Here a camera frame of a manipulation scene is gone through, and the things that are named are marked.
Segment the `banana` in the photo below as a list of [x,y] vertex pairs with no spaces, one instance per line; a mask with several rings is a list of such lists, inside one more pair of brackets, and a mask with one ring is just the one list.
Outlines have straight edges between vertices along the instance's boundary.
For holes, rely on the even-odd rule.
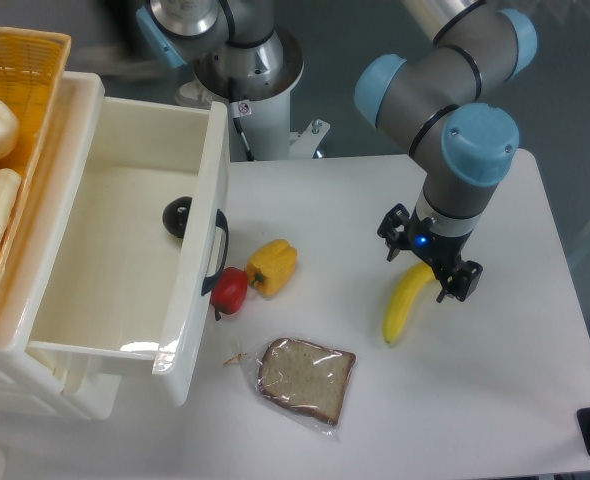
[[402,333],[415,297],[432,280],[435,280],[433,270],[424,262],[413,265],[402,276],[388,302],[382,325],[382,333],[386,343],[393,343]]

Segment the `black drawer handle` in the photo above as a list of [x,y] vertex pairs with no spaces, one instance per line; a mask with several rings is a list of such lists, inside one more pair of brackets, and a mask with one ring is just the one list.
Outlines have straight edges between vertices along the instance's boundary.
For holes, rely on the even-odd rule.
[[224,253],[222,254],[222,263],[217,269],[217,271],[211,275],[210,277],[204,278],[204,283],[202,284],[202,295],[206,295],[207,293],[213,291],[217,282],[219,282],[219,278],[222,276],[222,272],[224,271],[224,267],[226,266],[226,256],[228,255],[228,221],[226,220],[226,215],[220,209],[217,209],[217,214],[215,216],[215,227],[221,228],[226,235],[226,240],[224,241]]

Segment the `plastic bag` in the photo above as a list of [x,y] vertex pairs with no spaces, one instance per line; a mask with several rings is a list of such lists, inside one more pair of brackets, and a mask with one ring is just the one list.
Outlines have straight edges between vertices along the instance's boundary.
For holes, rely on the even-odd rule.
[[356,356],[309,339],[280,337],[239,355],[253,390],[280,413],[336,435]]

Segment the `black round object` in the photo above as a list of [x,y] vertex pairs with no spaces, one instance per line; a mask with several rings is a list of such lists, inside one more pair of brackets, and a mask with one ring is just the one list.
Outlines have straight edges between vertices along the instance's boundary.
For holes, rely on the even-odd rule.
[[171,235],[178,238],[184,238],[184,231],[186,230],[186,223],[188,223],[188,214],[191,210],[191,197],[180,197],[173,200],[164,209],[162,215],[162,223]]

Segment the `table surface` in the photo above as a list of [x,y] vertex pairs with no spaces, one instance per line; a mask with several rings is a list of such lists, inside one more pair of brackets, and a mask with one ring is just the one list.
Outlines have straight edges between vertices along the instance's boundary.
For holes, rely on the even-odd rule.
[[[381,337],[400,275],[376,235],[423,172],[406,156],[232,164],[229,265],[263,243],[299,250],[285,289],[249,291],[206,322],[188,400],[124,380],[103,422],[0,414],[7,478],[463,479],[590,470],[575,412],[590,406],[590,341],[533,157],[520,150],[464,249],[484,266],[464,303],[418,297]],[[282,335],[357,355],[333,441],[267,407],[222,363]]]

